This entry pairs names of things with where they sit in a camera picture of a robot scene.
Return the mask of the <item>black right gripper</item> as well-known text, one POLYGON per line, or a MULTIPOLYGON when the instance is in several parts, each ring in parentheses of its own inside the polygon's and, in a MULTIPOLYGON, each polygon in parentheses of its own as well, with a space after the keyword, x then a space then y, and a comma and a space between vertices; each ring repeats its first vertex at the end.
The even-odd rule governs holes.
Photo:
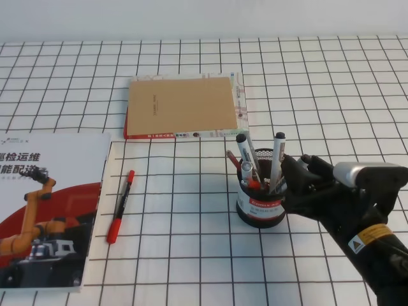
POLYGON ((324 159, 304 154, 295 160, 285 154, 281 168, 289 189, 283 200, 285 211, 320 222, 336 242, 348 242, 365 228, 388 222, 374 206, 372 195, 361 189, 334 184, 303 194, 312 184, 334 182, 333 166, 324 159))

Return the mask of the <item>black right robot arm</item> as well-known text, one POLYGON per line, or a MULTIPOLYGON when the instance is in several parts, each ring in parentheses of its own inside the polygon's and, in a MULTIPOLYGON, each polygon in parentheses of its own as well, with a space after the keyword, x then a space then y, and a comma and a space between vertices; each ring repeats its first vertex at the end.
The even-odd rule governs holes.
POLYGON ((407 168, 392 163, 339 162, 308 156, 306 166, 281 163, 288 214, 320 222, 377 297, 407 305, 407 247, 388 227, 407 168))

